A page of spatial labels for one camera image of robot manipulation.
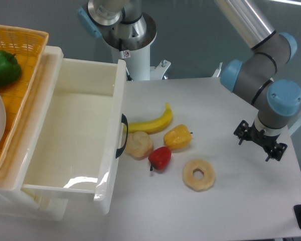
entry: orange basket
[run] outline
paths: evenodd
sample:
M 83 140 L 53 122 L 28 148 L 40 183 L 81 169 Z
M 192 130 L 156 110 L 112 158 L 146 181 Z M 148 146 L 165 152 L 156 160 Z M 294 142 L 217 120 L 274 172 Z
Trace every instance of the orange basket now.
M 0 167 L 17 129 L 48 36 L 41 31 L 0 25 L 0 49 L 15 54 L 22 69 L 17 81 L 0 87 L 7 114 L 5 133 L 0 141 Z

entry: drawer handle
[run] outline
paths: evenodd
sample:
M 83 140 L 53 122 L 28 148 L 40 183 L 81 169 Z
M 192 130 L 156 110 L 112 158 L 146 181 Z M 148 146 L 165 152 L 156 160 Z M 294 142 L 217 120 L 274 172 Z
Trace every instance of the drawer handle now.
M 124 152 L 126 144 L 127 144 L 127 137 L 128 137 L 128 121 L 127 118 L 124 114 L 121 114 L 121 122 L 126 125 L 126 138 L 125 138 L 125 143 L 121 148 L 118 148 L 116 150 L 116 158 L 120 157 L 121 154 Z

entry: table surface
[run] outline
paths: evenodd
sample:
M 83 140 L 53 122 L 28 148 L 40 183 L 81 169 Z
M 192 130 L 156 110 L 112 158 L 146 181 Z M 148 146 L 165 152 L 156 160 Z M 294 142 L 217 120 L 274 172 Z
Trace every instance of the table surface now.
M 0 240 L 248 240 L 301 236 L 293 206 L 301 204 L 301 173 L 288 131 L 280 162 L 265 162 L 263 149 L 238 145 L 233 135 L 257 110 L 231 94 L 218 78 L 128 82 L 124 113 L 129 122 L 158 117 L 165 102 L 174 118 L 151 135 L 155 148 L 166 131 L 186 124 L 191 144 L 174 151 L 163 172 L 149 171 L 147 159 L 119 159 L 110 212 L 94 204 L 69 201 L 61 222 L 0 215 Z M 182 181 L 182 168 L 193 158 L 209 161 L 214 186 L 194 192 Z

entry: pineapple ring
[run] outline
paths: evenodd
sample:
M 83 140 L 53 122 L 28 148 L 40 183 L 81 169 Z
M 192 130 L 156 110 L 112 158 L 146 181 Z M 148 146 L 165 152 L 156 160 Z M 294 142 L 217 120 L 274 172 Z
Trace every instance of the pineapple ring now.
M 201 179 L 194 177 L 194 172 L 201 171 Z M 183 181 L 194 191 L 205 191 L 211 188 L 215 181 L 215 171 L 212 165 L 202 159 L 192 159 L 183 168 Z

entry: yellow banana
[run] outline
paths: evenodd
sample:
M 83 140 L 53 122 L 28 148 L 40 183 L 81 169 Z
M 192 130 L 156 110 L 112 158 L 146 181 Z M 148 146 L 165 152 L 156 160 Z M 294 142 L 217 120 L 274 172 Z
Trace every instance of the yellow banana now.
M 164 113 L 156 119 L 149 120 L 147 122 L 132 122 L 128 123 L 128 133 L 134 133 L 137 131 L 146 132 L 147 134 L 152 134 L 160 132 L 165 129 L 173 118 L 173 112 L 171 110 L 170 104 L 165 104 Z

